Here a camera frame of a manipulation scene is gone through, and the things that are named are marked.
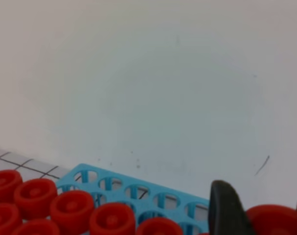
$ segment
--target white wall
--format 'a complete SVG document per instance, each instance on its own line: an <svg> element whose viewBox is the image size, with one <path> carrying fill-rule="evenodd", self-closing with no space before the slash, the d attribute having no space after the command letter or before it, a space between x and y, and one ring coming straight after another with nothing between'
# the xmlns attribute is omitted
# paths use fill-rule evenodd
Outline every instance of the white wall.
<svg viewBox="0 0 297 235"><path fill-rule="evenodd" d="M294 207L297 0L0 0L0 147Z"/></svg>

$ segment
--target blue tube rack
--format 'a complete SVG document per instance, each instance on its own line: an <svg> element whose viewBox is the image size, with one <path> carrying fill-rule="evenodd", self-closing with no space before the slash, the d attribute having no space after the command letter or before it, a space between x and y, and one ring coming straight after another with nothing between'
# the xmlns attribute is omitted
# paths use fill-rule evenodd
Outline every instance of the blue tube rack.
<svg viewBox="0 0 297 235"><path fill-rule="evenodd" d="M97 178L89 181L89 172L94 172ZM76 181L79 175L81 182ZM120 188L114 190L117 183ZM208 232L207 220L196 220L197 206L206 210L209 201L171 188L152 184L143 180L104 170L87 164L79 164L68 174L56 182L57 188L62 192L80 189L89 192L98 207L101 198L106 203L122 202L129 205L135 213L137 224L152 217L166 217L178 223L185 235L195 235ZM147 190L147 197L139 199L139 189ZM167 199L175 199L176 207L165 208Z"/></svg>

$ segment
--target red tube cap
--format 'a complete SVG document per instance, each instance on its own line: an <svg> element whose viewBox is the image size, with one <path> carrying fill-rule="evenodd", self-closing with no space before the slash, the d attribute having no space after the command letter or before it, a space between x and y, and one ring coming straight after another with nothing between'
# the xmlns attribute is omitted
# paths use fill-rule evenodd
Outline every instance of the red tube cap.
<svg viewBox="0 0 297 235"><path fill-rule="evenodd" d="M62 193L50 205L50 217L61 234L79 235L89 229L89 218L94 209L93 197L81 190Z"/></svg>
<svg viewBox="0 0 297 235"><path fill-rule="evenodd" d="M34 219L17 227L11 235L60 235L60 232L53 221Z"/></svg>
<svg viewBox="0 0 297 235"><path fill-rule="evenodd" d="M108 203L95 209L90 217L90 235L134 235L133 210L122 203Z"/></svg>
<svg viewBox="0 0 297 235"><path fill-rule="evenodd" d="M156 217L142 222L136 235L183 235L180 226L170 219Z"/></svg>
<svg viewBox="0 0 297 235"><path fill-rule="evenodd" d="M14 201L23 219L45 218L50 214L50 203L57 196L55 183L49 179L29 180L17 187Z"/></svg>
<svg viewBox="0 0 297 235"><path fill-rule="evenodd" d="M297 211L277 205L260 205L247 211L257 235L297 235Z"/></svg>
<svg viewBox="0 0 297 235"><path fill-rule="evenodd" d="M9 203L0 203L0 235L9 235L22 224L18 208Z"/></svg>
<svg viewBox="0 0 297 235"><path fill-rule="evenodd" d="M0 202L13 202L13 192L22 184L22 178L16 170L0 171Z"/></svg>

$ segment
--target red cap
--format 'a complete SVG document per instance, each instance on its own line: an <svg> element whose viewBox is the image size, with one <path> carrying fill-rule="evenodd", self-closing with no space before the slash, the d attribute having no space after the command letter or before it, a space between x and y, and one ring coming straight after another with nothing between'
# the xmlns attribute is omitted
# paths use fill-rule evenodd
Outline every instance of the red cap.
<svg viewBox="0 0 297 235"><path fill-rule="evenodd" d="M22 224L18 208L9 203L0 203L0 235L9 235Z"/></svg>
<svg viewBox="0 0 297 235"><path fill-rule="evenodd" d="M90 235L134 235L133 210L123 203L107 203L90 217Z"/></svg>
<svg viewBox="0 0 297 235"><path fill-rule="evenodd" d="M17 227L11 235L60 235L60 232L53 221L34 219Z"/></svg>
<svg viewBox="0 0 297 235"><path fill-rule="evenodd" d="M0 202L13 202L13 192L22 184L22 178L16 170L0 171Z"/></svg>
<svg viewBox="0 0 297 235"><path fill-rule="evenodd" d="M49 179L29 180L17 187L14 201L23 219L45 218L50 214L50 203L57 196L55 183Z"/></svg>
<svg viewBox="0 0 297 235"><path fill-rule="evenodd" d="M296 235L297 211L277 205L260 205L247 211L257 235Z"/></svg>
<svg viewBox="0 0 297 235"><path fill-rule="evenodd" d="M170 219L156 217L142 222L136 235L183 235L180 226Z"/></svg>
<svg viewBox="0 0 297 235"><path fill-rule="evenodd" d="M61 234L79 235L89 229L89 218L94 209L93 197L81 190L72 190L56 197L50 205L50 217Z"/></svg>

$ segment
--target white surface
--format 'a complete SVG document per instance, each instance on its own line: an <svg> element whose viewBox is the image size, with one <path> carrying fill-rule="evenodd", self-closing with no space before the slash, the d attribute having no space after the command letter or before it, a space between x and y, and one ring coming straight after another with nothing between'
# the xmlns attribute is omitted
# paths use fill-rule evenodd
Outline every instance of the white surface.
<svg viewBox="0 0 297 235"><path fill-rule="evenodd" d="M0 147L294 207L297 0L0 0Z"/></svg>

